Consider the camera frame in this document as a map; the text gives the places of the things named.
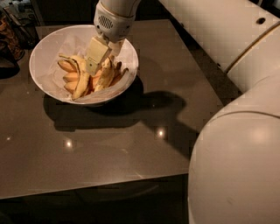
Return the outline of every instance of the white bowl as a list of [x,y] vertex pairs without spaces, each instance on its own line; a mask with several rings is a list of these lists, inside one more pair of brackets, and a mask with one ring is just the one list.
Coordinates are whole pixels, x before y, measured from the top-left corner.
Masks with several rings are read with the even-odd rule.
[[124,40],[120,49],[115,49],[119,51],[115,60],[121,61],[122,69],[127,67],[129,71],[113,87],[75,101],[64,89],[65,82],[62,77],[67,72],[58,65],[59,53],[84,56],[90,39],[96,35],[93,25],[74,25],[57,30],[43,38],[32,51],[29,62],[31,77],[37,86],[59,101],[85,106],[100,106],[123,93],[136,78],[138,70],[137,52],[127,39]]

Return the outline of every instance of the banana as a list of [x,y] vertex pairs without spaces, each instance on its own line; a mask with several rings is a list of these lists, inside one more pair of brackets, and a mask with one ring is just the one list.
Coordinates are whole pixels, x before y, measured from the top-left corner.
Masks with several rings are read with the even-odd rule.
[[63,80],[65,82],[78,81],[79,80],[79,75],[76,72],[67,73],[66,75],[63,76]]
[[97,85],[94,89],[95,92],[101,91],[104,88],[108,88],[114,79],[115,71],[112,58],[108,57],[102,63],[101,76],[97,82]]
[[110,86],[111,86],[111,87],[114,86],[114,85],[123,77],[123,75],[124,75],[127,71],[129,71],[128,68],[123,69],[122,72],[121,72],[120,69],[117,70],[117,71],[115,71],[115,77],[114,77],[114,79],[112,80]]
[[75,66],[79,80],[76,89],[73,91],[72,100],[76,100],[81,96],[84,96],[88,92],[88,83],[90,74],[87,72],[87,62],[85,59],[78,55],[72,55],[70,57],[60,53],[60,57],[69,61]]
[[69,73],[72,72],[77,72],[77,69],[74,65],[72,65],[71,63],[69,63],[69,61],[64,60],[64,59],[60,59],[58,61],[59,67],[61,67],[64,71],[67,71]]
[[70,94],[73,94],[74,93],[74,90],[76,89],[77,87],[77,84],[78,84],[78,81],[75,80],[75,81],[69,81],[68,83],[66,83],[64,85],[64,88],[70,93]]

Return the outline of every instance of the banana peel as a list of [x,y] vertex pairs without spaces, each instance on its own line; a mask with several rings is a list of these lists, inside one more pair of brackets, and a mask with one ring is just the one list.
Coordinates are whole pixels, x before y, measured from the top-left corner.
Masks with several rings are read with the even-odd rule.
[[122,62],[114,62],[114,56],[109,56],[95,75],[90,75],[86,60],[82,57],[66,56],[62,53],[59,56],[62,58],[59,60],[59,66],[67,71],[63,76],[66,83],[64,88],[72,95],[73,100],[115,85],[128,71],[128,68],[121,71]]
[[95,92],[108,88],[115,77],[115,67],[112,57],[107,57],[102,63],[101,76],[94,89]]
[[79,57],[78,55],[72,55],[68,57],[65,54],[60,53],[59,56],[75,66],[77,70],[77,74],[79,76],[78,84],[72,94],[72,100],[76,100],[88,92],[88,82],[90,74],[87,72],[87,62],[85,59]]

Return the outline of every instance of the floor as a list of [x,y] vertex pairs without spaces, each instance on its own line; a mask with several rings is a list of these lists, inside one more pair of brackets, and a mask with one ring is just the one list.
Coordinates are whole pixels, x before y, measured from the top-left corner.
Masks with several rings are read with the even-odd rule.
[[[136,20],[169,18],[224,105],[241,93],[158,3]],[[0,224],[187,224],[187,175],[0,200]]]

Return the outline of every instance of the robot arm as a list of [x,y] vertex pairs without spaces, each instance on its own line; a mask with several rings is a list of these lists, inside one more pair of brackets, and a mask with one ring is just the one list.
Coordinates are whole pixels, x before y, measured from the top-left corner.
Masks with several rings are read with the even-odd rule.
[[125,39],[135,20],[140,1],[100,0],[94,16],[94,25],[98,33],[113,43]]
[[[140,1],[100,0],[94,19],[125,38]],[[200,132],[189,169],[190,224],[279,223],[280,20],[248,0],[160,0],[245,94]]]
[[87,71],[92,75],[109,56],[109,42],[125,39],[135,20],[141,0],[100,0],[96,5],[94,25],[99,37],[92,37],[87,49]]

